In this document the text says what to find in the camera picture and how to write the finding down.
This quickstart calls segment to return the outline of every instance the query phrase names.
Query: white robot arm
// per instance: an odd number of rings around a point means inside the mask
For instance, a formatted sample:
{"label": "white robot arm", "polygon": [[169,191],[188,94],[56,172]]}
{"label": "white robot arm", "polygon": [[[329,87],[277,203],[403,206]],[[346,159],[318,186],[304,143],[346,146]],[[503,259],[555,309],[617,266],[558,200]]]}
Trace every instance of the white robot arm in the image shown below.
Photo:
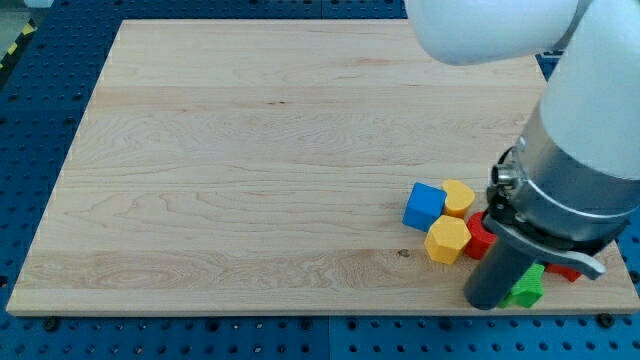
{"label": "white robot arm", "polygon": [[423,48],[466,65],[565,48],[522,135],[492,169],[499,239],[465,285],[491,309],[534,262],[595,279],[591,256],[640,206],[640,0],[406,0]]}

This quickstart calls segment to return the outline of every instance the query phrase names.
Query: red block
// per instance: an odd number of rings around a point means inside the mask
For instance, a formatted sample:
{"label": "red block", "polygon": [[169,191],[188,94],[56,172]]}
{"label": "red block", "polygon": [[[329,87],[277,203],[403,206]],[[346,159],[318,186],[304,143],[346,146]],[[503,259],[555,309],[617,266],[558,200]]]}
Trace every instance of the red block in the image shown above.
{"label": "red block", "polygon": [[580,275],[582,275],[579,271],[575,271],[573,269],[569,269],[568,267],[555,264],[547,265],[547,269],[545,271],[553,274],[560,274],[571,282],[578,280]]}
{"label": "red block", "polygon": [[471,233],[471,241],[464,249],[464,252],[469,255],[470,258],[480,260],[489,249],[489,246],[496,241],[497,236],[482,225],[482,215],[484,212],[478,212],[469,218],[467,222],[467,228]]}

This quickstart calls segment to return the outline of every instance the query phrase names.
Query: green block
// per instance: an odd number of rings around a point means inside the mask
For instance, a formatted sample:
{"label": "green block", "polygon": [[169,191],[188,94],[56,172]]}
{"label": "green block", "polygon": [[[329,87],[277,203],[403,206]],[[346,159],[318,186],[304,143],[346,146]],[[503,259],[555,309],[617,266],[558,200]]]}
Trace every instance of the green block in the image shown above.
{"label": "green block", "polygon": [[501,309],[514,305],[527,309],[532,307],[544,295],[542,274],[544,274],[544,266],[534,264],[524,273],[498,306]]}

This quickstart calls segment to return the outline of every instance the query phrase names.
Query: yellow black warning tape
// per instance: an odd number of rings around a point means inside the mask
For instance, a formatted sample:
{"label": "yellow black warning tape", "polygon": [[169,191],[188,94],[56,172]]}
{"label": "yellow black warning tape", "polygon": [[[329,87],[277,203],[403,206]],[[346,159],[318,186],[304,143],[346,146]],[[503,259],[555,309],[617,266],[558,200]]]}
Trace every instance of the yellow black warning tape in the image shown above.
{"label": "yellow black warning tape", "polygon": [[29,20],[27,24],[22,28],[22,32],[18,35],[18,38],[13,42],[7,53],[0,60],[0,90],[9,80],[11,71],[18,63],[18,60],[22,57],[24,50],[33,38],[34,32],[37,30],[36,24],[33,20]]}

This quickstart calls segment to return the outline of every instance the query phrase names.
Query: yellow hexagonal block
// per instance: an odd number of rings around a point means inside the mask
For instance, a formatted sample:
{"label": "yellow hexagonal block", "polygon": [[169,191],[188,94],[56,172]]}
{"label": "yellow hexagonal block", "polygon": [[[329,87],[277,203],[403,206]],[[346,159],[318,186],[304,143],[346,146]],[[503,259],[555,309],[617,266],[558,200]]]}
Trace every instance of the yellow hexagonal block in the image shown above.
{"label": "yellow hexagonal block", "polygon": [[424,248],[433,261],[451,265],[471,240],[471,233],[464,220],[442,215],[431,225]]}
{"label": "yellow hexagonal block", "polygon": [[464,219],[467,210],[476,199],[476,193],[462,181],[451,179],[442,183],[442,190],[447,193],[444,214]]}

